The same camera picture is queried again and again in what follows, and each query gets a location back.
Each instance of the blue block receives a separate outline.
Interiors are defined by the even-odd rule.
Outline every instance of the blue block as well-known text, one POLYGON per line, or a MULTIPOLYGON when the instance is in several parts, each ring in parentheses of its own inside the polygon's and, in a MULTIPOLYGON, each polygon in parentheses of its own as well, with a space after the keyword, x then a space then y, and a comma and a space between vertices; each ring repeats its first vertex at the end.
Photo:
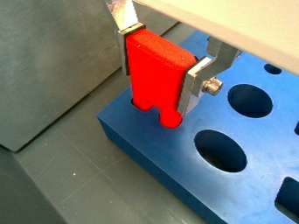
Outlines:
MULTIPOLYGON (((200 57, 205 39, 194 32, 181 46, 200 57)), ((176 129, 130 104, 130 89, 97 114, 110 141, 208 223, 293 223, 274 202, 284 179, 299 181, 299 78, 265 64, 242 53, 176 129)))

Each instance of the circular hole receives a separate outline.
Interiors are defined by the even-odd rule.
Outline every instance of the circular hole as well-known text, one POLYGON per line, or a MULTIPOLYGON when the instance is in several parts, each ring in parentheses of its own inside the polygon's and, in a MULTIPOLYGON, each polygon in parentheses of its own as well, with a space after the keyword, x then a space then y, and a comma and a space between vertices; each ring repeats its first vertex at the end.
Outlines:
POLYGON ((277 68, 276 66, 272 66, 269 64, 264 65, 264 69, 269 74, 280 74, 281 73, 281 69, 277 68))
POLYGON ((299 123, 294 125, 293 133, 299 136, 299 123))
POLYGON ((237 143, 220 132, 205 129, 193 139, 196 149, 205 161, 224 172, 245 169, 246 155, 237 143))
POLYGON ((229 89, 228 104, 242 116, 252 118, 266 116, 273 107, 264 90, 248 84, 236 85, 229 89))

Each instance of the gray panel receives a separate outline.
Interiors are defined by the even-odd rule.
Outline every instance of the gray panel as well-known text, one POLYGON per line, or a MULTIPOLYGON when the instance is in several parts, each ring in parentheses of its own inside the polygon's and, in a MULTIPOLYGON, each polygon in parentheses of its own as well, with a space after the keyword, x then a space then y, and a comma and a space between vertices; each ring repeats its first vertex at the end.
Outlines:
MULTIPOLYGON (((136 6, 161 34, 174 21, 136 6)), ((99 0, 0 1, 0 144, 11 151, 120 66, 99 0)))

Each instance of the screw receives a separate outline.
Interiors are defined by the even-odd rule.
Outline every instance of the screw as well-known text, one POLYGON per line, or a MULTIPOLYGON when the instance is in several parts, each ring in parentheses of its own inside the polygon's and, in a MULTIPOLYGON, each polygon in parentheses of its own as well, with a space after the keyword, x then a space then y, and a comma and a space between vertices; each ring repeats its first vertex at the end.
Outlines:
POLYGON ((214 77, 201 83, 201 92, 216 95, 221 90, 222 82, 214 77))

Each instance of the red block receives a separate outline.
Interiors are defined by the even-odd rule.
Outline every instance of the red block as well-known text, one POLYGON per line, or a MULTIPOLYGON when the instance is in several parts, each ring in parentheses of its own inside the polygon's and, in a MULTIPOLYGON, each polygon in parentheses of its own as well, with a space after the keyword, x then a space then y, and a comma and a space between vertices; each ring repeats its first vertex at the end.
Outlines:
POLYGON ((160 123, 176 128, 182 115, 176 111, 185 70, 196 62, 177 45, 142 29, 125 39, 134 106, 160 109, 160 123))

